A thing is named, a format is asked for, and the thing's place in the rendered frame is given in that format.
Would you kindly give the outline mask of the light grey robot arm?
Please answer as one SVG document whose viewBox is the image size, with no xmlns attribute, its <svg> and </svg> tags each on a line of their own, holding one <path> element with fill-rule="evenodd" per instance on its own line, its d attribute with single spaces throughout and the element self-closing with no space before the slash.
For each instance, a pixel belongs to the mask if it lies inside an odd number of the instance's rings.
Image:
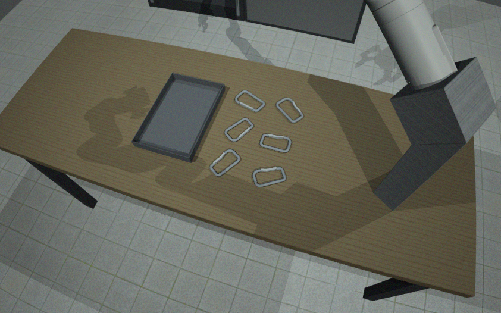
<svg viewBox="0 0 501 313">
<path fill-rule="evenodd" d="M 423 0 L 364 0 L 410 90 L 432 86 L 457 72 L 446 42 Z"/>
</svg>

